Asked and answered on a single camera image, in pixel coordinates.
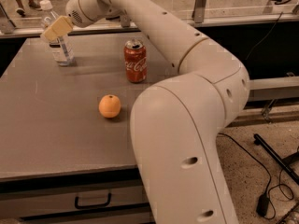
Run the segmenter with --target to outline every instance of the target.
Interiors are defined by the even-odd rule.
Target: floor
[[[31,10],[26,4],[27,0],[23,0],[26,10],[25,18],[20,18],[15,12],[17,5],[14,0],[0,1],[8,16],[19,27],[39,26],[40,12]],[[51,0],[60,14],[64,14],[67,1]],[[182,19],[189,19],[192,15],[194,0],[153,1]],[[206,18],[278,14],[282,10],[291,12],[296,2],[297,0],[294,0],[290,5],[277,7],[268,0],[207,0]],[[275,106],[270,113],[271,123],[263,118],[261,110],[256,107],[244,110],[223,132],[231,135],[266,166],[272,176],[270,187],[274,187],[278,184],[281,169],[262,147],[254,145],[253,135],[258,133],[281,157],[296,152],[299,147],[299,104]],[[255,211],[257,200],[266,187],[269,175],[259,163],[228,137],[219,135],[217,147],[240,224],[277,223],[294,206],[299,198],[299,189],[285,173],[282,173],[281,182],[292,188],[293,199],[288,200],[279,189],[273,189],[270,197],[276,209],[276,216],[271,220],[258,217]],[[298,165],[294,165],[293,169],[299,173]],[[273,214],[274,211],[270,206],[267,216],[271,217]],[[0,220],[0,224],[16,223],[19,222],[14,219]]]

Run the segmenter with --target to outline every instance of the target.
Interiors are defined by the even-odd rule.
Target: soda can
[[[126,76],[132,83],[138,83],[147,77],[147,50],[142,41],[132,39],[125,43],[124,61]]]

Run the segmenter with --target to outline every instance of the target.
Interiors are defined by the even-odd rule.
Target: black cable
[[[286,0],[286,1],[283,1],[283,2],[275,2],[274,4],[275,5],[282,5],[282,4],[287,4],[289,2],[291,2],[291,0]]]
[[[271,176],[270,172],[268,171],[268,169],[267,169],[267,168],[266,168],[266,167],[265,167],[259,160],[257,160],[253,155],[251,155],[247,150],[245,150],[245,148],[242,147],[236,140],[234,140],[234,138],[233,138],[232,136],[230,136],[230,135],[228,135],[228,134],[226,134],[226,133],[219,133],[219,134],[220,134],[220,135],[223,135],[223,136],[226,136],[226,137],[230,138],[232,141],[234,141],[234,143],[236,143],[236,144],[237,144],[240,148],[242,148],[248,155],[250,155],[255,161],[257,161],[257,162],[258,162],[258,163],[265,169],[265,171],[269,174],[269,181],[268,181],[267,186],[266,186],[266,189],[265,189],[264,193],[262,194],[262,196],[260,197],[260,199],[261,199],[261,198],[265,198],[265,199],[267,199],[267,201],[272,205],[274,214],[273,214],[273,216],[271,216],[271,217],[265,217],[265,215],[264,215],[264,216],[261,216],[261,217],[263,217],[263,218],[266,219],[266,220],[271,220],[271,219],[275,218],[275,216],[276,216],[276,209],[275,209],[275,206],[273,205],[273,203],[272,203],[272,201],[271,201],[271,198],[270,198],[271,191],[272,191],[273,189],[279,187],[281,193],[282,193],[282,194],[283,194],[289,201],[292,200],[293,197],[294,197],[293,192],[292,192],[292,189],[291,189],[288,185],[286,185],[286,184],[284,184],[284,183],[281,183],[281,174],[282,174],[282,172],[283,172],[283,169],[280,170],[280,174],[279,174],[279,182],[278,182],[278,184],[275,185],[274,187],[272,187],[271,189],[269,189],[269,185],[270,185],[270,183],[271,183],[272,176]],[[286,187],[286,188],[288,188],[289,191],[290,191],[290,193],[291,193],[291,197],[288,197],[288,196],[285,194],[285,192],[282,190],[281,187]]]
[[[251,53],[256,49],[256,47],[258,47],[273,31],[273,29],[275,28],[275,26],[278,24],[278,21],[280,20],[281,16],[282,16],[283,12],[281,12],[277,18],[277,20],[275,21],[275,23],[273,24],[272,28],[269,30],[269,32],[257,43],[255,44],[252,49],[250,50],[249,54],[247,55],[247,57],[245,58],[245,60],[247,60],[249,58],[249,56],[251,55]]]
[[[258,160],[258,159],[256,159],[252,154],[250,154],[247,150],[245,150],[245,148],[244,147],[242,147],[236,140],[234,140],[234,138],[232,137],[232,136],[230,136],[230,135],[228,135],[228,134],[226,134],[226,133],[219,133],[220,135],[223,135],[223,136],[226,136],[226,137],[228,137],[229,139],[231,139],[235,144],[237,144],[240,148],[242,148],[248,155],[250,155],[255,161],[257,161],[264,169],[265,169],[265,171],[268,173],[268,175],[269,175],[269,181],[268,181],[268,183],[267,183],[267,186],[266,186],[266,189],[265,189],[265,192],[264,193],[266,193],[267,192],[267,190],[268,190],[268,188],[269,188],[269,185],[270,185],[270,183],[271,183],[271,180],[272,180],[272,177],[271,177],[271,174],[270,174],[270,172],[268,171],[268,169]]]

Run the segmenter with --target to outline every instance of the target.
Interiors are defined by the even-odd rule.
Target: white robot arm
[[[128,15],[178,70],[142,92],[131,114],[135,158],[158,224],[236,224],[216,148],[217,133],[249,97],[249,75],[229,51],[150,0],[70,0],[87,26]]]

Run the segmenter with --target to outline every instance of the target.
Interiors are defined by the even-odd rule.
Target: plastic bottle
[[[45,30],[59,15],[53,10],[53,5],[49,0],[40,1],[43,10],[41,26]],[[57,64],[68,66],[75,62],[74,51],[68,39],[68,35],[59,36],[57,40],[50,42],[50,49]]]

